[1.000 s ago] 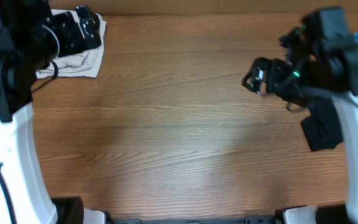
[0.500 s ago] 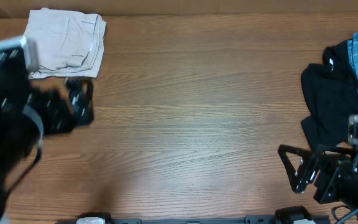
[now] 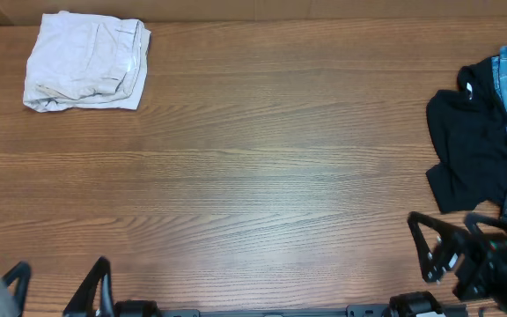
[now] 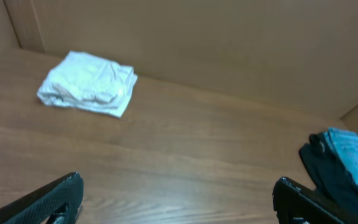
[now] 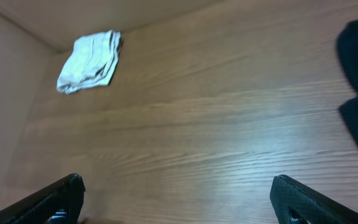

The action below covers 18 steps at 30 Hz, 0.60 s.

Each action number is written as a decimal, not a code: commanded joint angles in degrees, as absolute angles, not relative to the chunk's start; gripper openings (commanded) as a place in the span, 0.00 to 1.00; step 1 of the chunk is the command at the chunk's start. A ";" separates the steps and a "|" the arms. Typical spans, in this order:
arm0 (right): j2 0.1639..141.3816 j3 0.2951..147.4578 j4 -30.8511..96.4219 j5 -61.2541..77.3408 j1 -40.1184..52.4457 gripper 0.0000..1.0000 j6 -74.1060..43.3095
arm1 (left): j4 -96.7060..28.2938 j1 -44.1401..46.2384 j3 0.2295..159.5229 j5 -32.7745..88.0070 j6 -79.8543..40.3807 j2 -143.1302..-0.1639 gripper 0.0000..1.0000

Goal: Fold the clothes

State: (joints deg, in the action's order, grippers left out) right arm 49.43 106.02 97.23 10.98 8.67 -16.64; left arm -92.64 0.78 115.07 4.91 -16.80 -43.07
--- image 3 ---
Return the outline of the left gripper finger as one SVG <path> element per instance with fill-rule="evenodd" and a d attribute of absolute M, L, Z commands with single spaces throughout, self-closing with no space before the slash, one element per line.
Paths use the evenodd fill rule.
<path fill-rule="evenodd" d="M 6 286 L 15 284 L 15 291 L 13 292 L 12 297 L 18 308 L 18 317 L 22 317 L 24 313 L 31 275 L 31 266 L 27 262 L 18 262 L 2 277 Z"/>
<path fill-rule="evenodd" d="M 99 308 L 93 307 L 100 286 Z M 114 317 L 110 262 L 100 257 L 62 312 L 63 317 Z"/>

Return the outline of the beige shorts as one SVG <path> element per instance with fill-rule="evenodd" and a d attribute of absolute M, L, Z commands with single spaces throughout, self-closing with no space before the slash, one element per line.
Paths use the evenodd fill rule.
<path fill-rule="evenodd" d="M 137 110 L 151 31 L 139 19 L 44 14 L 26 63 L 23 104 L 39 113 L 71 108 Z"/>

